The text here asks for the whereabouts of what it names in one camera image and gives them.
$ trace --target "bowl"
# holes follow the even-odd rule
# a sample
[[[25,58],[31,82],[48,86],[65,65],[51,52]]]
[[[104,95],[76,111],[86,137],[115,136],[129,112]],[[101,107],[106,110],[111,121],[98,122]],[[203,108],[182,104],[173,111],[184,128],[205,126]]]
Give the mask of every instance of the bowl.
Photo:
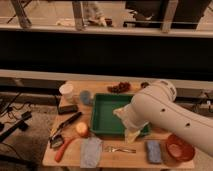
[[[195,155],[195,148],[174,134],[167,138],[166,149],[169,155],[179,162],[190,161]]]

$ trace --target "green plastic bin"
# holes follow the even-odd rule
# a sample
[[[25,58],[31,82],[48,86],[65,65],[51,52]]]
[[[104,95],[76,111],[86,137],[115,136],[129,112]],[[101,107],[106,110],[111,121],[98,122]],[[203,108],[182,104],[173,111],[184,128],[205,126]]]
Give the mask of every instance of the green plastic bin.
[[[101,94],[94,97],[94,106],[91,117],[91,132],[97,135],[124,136],[124,126],[121,120],[113,114],[113,110],[131,102],[133,95],[128,94]],[[141,131],[141,136],[148,135],[149,124]]]

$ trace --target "white cup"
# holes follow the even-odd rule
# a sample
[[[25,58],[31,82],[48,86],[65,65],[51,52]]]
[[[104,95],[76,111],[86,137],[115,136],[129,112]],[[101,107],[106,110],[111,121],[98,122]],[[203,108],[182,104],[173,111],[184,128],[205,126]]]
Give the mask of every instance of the white cup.
[[[65,98],[67,102],[73,103],[73,85],[70,83],[65,83],[60,86],[59,92]]]

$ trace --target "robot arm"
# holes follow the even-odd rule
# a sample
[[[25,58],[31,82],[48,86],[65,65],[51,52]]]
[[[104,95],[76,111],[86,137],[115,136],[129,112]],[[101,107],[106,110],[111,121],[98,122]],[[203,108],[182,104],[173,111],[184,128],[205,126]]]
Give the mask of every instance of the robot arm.
[[[175,98],[174,85],[158,80],[133,96],[124,107],[122,122],[136,131],[150,121],[213,156],[213,120],[176,105]]]

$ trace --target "desk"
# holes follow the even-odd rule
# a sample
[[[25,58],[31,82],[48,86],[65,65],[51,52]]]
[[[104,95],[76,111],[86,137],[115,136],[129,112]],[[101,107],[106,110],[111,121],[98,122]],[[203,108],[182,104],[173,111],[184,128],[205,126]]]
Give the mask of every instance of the desk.
[[[107,86],[117,85],[118,82],[99,82],[99,81],[69,81],[74,86],[74,99],[78,103],[79,111],[83,113],[83,116],[79,118],[78,121],[85,121],[90,125],[90,117],[92,113],[92,107],[88,107],[83,105],[79,100],[79,93],[82,90],[89,90],[93,94],[95,93],[109,93],[107,91]],[[131,90],[128,92],[133,94],[140,90],[140,83],[139,82],[131,82]],[[60,106],[66,105],[67,102],[65,99],[61,99]],[[57,115],[53,124],[52,133],[57,129],[58,125],[69,118],[70,115]],[[72,125],[69,125],[65,130],[62,132],[62,136],[64,137],[72,137],[77,135],[75,132],[75,124],[74,122]],[[137,153],[135,154],[127,154],[122,152],[116,153],[108,153],[102,152],[101,159],[99,165],[97,167],[102,168],[159,168],[159,169],[192,169],[194,168],[194,162],[184,162],[178,163],[173,160],[166,152],[165,146],[163,141],[168,137],[170,133],[157,128],[151,125],[151,133],[150,135],[144,138],[138,138],[132,144],[126,144],[124,139],[122,138],[109,138],[109,137],[101,137],[103,140],[103,148],[108,145],[114,146],[122,146],[127,148],[136,149]],[[161,142],[162,145],[162,155],[164,164],[150,164],[147,161],[147,154],[145,150],[145,142],[148,139],[157,139]],[[50,144],[47,144],[46,152],[43,159],[43,165],[45,166],[79,166],[80,165],[80,149],[81,149],[81,142],[82,139],[78,138],[73,141],[67,148],[64,153],[62,160],[57,163],[54,161],[54,156],[56,151],[50,149]]]

